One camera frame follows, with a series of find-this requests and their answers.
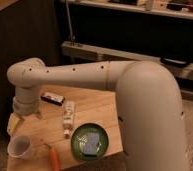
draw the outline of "floor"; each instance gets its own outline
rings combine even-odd
[[[183,100],[185,111],[185,124],[188,141],[188,155],[190,160],[190,171],[193,171],[192,154],[193,154],[193,101]],[[6,170],[7,160],[7,140],[0,136],[0,171]],[[126,171],[124,155],[118,154],[107,157],[98,162],[92,162],[69,169],[68,171]]]

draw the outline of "yellow object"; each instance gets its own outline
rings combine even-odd
[[[14,134],[17,128],[22,124],[23,118],[16,113],[11,113],[8,121],[7,132],[10,136]]]

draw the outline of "tabletop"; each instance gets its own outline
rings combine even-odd
[[[105,129],[109,138],[109,146],[104,156],[123,151],[114,92],[54,85],[43,86],[40,93],[45,91],[62,95],[66,100],[75,102],[72,132],[85,123],[96,123]],[[14,136],[30,136],[35,152],[29,160],[8,157],[7,171],[51,171],[49,151],[45,143],[57,149],[62,170],[84,163],[73,157],[70,139],[66,139],[63,135],[63,105],[57,106],[40,100],[39,110],[42,119],[38,119],[34,114],[23,117],[24,122]]]

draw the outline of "white cup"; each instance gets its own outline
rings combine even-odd
[[[13,137],[8,144],[8,154],[13,158],[29,159],[33,154],[33,147],[30,137],[20,135]]]

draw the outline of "green bowl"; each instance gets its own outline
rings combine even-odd
[[[87,142],[87,133],[98,133],[99,143],[97,144],[96,155],[85,155],[82,148]],[[108,148],[109,140],[106,131],[99,125],[94,123],[87,123],[78,127],[71,138],[71,151],[74,157],[78,160],[93,161],[100,159]]]

